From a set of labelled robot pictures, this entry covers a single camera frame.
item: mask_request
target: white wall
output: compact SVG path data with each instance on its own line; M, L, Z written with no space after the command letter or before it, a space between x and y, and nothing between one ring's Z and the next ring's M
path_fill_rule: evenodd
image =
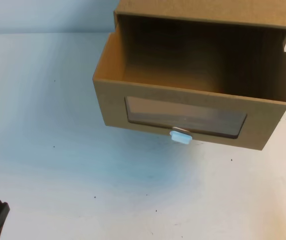
M0 33L110 32L119 0L0 0Z

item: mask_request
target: white table surface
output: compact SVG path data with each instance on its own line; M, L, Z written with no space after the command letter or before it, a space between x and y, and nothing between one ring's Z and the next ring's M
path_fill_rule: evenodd
M286 240L286 114L263 151L106 127L106 39L0 34L1 240Z

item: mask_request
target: cardboard drawer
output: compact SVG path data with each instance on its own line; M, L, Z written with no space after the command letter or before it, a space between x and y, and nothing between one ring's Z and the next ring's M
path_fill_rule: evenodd
M93 77L107 126L264 148L286 111L286 27L115 16Z

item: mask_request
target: box top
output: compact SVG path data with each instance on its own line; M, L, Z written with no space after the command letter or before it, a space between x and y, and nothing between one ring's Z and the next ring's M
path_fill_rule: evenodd
M286 0L120 0L115 12L286 29Z

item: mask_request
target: cardboard box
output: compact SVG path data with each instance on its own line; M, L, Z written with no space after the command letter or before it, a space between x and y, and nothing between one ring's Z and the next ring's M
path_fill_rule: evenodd
M107 126L262 150L286 111L286 0L121 0L93 76Z

